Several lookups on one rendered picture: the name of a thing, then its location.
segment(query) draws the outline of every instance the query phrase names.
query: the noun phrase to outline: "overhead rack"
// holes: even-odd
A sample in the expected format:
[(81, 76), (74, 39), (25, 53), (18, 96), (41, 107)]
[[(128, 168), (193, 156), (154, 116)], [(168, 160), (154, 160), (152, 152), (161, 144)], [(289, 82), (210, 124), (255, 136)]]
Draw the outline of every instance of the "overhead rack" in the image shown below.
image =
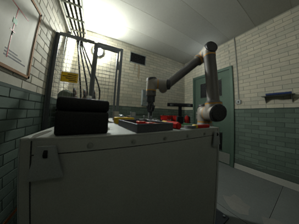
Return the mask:
[(82, 0), (60, 0), (68, 28), (72, 35), (86, 38)]

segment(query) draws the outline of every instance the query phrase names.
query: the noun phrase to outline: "white brick wall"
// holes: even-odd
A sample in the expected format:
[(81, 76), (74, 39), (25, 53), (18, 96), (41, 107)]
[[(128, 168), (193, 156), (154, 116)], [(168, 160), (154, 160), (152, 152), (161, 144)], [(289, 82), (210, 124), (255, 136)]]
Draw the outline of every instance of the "white brick wall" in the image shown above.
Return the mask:
[(40, 94), (45, 94), (49, 60), (56, 31), (66, 32), (67, 25), (59, 0), (35, 0), (42, 14), (41, 26), (35, 44), (29, 79), (0, 66), (0, 81)]
[[(299, 7), (295, 7), (236, 37), (241, 105), (235, 109), (299, 107)], [(218, 46), (217, 68), (233, 66), (234, 95), (237, 77), (234, 40)], [(185, 76), (185, 103), (193, 102), (193, 78), (204, 75), (204, 67)], [(290, 99), (267, 104), (266, 93), (295, 93)]]
[[(146, 89), (146, 78), (154, 76), (158, 79), (168, 79), (184, 66), (182, 63), (173, 61), (159, 54), (91, 31), (87, 31), (87, 38), (95, 42), (104, 43), (124, 50), (119, 102), (119, 105), (121, 106), (142, 107), (141, 90)], [(139, 65), (139, 78), (137, 76), (138, 65), (130, 62), (131, 52), (146, 57), (146, 65)], [(183, 103), (185, 101), (184, 86), (183, 79), (166, 93), (160, 93), (160, 91), (157, 90), (155, 100), (156, 108), (169, 109), (167, 103)]]

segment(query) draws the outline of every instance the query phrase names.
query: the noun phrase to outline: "black switch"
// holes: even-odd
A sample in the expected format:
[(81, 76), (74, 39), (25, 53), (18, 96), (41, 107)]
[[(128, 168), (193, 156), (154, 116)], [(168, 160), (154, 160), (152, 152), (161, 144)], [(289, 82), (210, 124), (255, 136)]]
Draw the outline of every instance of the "black switch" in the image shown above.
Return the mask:
[(42, 157), (43, 157), (44, 159), (47, 159), (47, 158), (48, 158), (48, 150), (44, 150), (44, 151), (42, 152)]

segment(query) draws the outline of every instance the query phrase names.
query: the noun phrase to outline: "latch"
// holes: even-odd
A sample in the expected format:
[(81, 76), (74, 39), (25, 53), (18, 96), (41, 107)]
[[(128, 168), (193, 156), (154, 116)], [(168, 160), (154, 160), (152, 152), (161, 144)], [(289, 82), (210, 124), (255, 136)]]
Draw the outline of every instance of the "latch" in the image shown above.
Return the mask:
[(219, 144), (220, 144), (220, 134), (219, 134), (219, 132), (214, 132), (213, 140), (212, 140), (212, 147), (217, 148)]
[(37, 147), (31, 157), (28, 181), (50, 180), (63, 177), (58, 150), (55, 145)]

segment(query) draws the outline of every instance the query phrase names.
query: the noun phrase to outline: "green door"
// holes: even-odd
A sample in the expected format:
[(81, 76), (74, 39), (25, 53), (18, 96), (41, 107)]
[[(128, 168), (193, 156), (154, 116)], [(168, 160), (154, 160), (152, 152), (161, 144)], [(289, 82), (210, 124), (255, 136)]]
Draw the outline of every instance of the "green door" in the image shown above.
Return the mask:
[[(219, 127), (220, 146), (219, 160), (234, 167), (235, 149), (235, 121), (234, 121), (234, 86), (232, 79), (232, 66), (218, 70), (218, 83), (220, 100), (226, 107), (227, 116), (221, 122), (213, 122), (212, 125)], [(194, 124), (197, 123), (197, 107), (204, 104), (206, 97), (206, 78), (200, 76), (193, 79), (193, 117)]]

